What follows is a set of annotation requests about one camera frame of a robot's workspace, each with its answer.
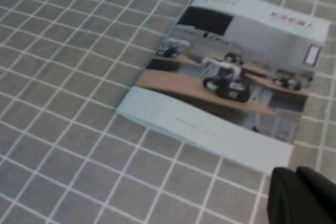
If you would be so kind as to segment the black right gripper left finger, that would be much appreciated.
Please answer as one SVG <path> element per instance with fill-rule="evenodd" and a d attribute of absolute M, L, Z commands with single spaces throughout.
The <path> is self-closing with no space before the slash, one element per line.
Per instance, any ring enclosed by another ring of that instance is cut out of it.
<path fill-rule="evenodd" d="M 267 201 L 269 223 L 335 223 L 335 208 L 324 208 L 296 170 L 276 167 L 272 171 Z"/>

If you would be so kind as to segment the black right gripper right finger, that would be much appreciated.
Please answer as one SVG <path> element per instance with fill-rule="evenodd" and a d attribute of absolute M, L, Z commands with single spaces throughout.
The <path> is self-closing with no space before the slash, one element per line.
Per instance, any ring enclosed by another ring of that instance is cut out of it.
<path fill-rule="evenodd" d="M 296 173 L 324 208 L 335 208 L 335 183 L 309 167 L 298 167 Z"/>

